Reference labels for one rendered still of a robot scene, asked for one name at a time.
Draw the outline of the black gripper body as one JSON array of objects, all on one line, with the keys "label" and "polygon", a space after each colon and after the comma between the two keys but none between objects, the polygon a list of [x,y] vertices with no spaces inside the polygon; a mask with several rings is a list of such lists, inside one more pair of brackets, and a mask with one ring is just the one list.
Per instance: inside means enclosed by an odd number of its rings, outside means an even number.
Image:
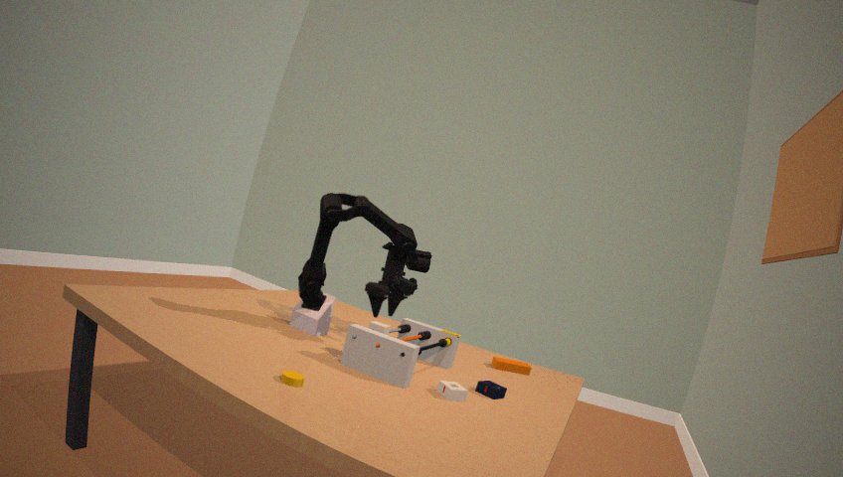
[{"label": "black gripper body", "polygon": [[399,277],[402,277],[402,276],[406,275],[406,273],[404,272],[404,270],[402,268],[396,268],[396,267],[385,265],[385,267],[382,267],[381,271],[384,271],[382,281],[378,281],[378,283],[369,282],[366,285],[366,288],[365,288],[366,291],[369,291],[369,292],[374,293],[374,294],[379,295],[379,296],[385,296],[385,295],[388,295],[389,293],[399,295],[399,296],[408,296],[403,291],[398,289],[397,287],[396,287],[396,289],[392,289],[393,287],[390,288],[395,274],[398,273]]}]

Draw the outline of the yellow short cylinder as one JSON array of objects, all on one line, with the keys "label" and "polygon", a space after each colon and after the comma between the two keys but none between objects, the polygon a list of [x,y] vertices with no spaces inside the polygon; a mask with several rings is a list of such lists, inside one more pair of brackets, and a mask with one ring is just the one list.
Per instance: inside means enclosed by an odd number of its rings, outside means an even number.
[{"label": "yellow short cylinder", "polygon": [[302,387],[305,377],[297,372],[283,371],[281,381],[291,387]]}]

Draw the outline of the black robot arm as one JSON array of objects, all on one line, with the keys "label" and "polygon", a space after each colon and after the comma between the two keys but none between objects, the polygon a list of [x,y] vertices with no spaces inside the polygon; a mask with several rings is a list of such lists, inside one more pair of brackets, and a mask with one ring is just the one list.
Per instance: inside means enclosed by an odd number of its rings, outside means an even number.
[{"label": "black robot arm", "polygon": [[[342,210],[342,205],[352,206]],[[305,262],[303,272],[298,277],[299,297],[302,307],[319,311],[326,296],[321,291],[326,278],[326,264],[323,263],[331,240],[331,234],[339,222],[349,221],[356,217],[363,217],[392,242],[383,245],[388,249],[386,265],[427,273],[429,271],[431,253],[417,250],[417,240],[414,231],[398,224],[372,204],[366,196],[351,196],[347,194],[329,193],[320,200],[320,222],[314,240],[311,257]],[[393,288],[392,288],[393,287]],[[391,287],[400,289],[406,295],[413,295],[418,289],[414,278],[409,280],[395,274]]]}]

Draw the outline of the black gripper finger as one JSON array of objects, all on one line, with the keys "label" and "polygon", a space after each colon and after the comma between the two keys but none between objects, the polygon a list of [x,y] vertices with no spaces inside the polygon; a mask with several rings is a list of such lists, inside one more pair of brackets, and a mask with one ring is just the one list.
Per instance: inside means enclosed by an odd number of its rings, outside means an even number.
[{"label": "black gripper finger", "polygon": [[374,315],[375,318],[378,318],[381,307],[382,307],[381,304],[382,304],[383,300],[385,300],[388,297],[387,296],[379,296],[379,295],[376,295],[376,294],[371,293],[369,291],[367,291],[367,293],[369,294],[369,298],[370,298],[370,301],[371,301],[373,315]]},{"label": "black gripper finger", "polygon": [[401,300],[405,300],[408,297],[406,296],[399,296],[392,293],[388,294],[388,316],[392,316],[398,307]]}]

